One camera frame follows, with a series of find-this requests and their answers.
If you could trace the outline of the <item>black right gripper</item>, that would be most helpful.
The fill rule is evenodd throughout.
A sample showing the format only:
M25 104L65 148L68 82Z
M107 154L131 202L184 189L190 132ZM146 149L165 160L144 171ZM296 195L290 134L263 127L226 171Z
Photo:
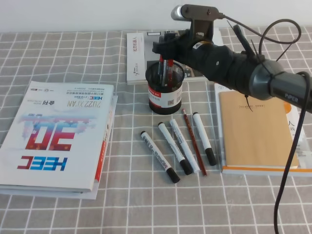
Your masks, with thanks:
M153 42L152 51L164 59L173 59L199 71L208 80L221 82L227 75L234 53L227 46L217 46L208 41L190 40L190 32L176 37L166 33Z

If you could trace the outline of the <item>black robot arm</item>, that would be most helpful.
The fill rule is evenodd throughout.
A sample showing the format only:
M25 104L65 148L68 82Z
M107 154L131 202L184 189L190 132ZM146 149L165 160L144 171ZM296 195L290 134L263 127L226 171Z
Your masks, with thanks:
M307 104L312 111L312 82L303 74L288 73L277 62L252 50L235 53L227 46L191 40L187 31L166 42L154 42L152 51L199 71L208 80L259 100L279 98L296 107Z

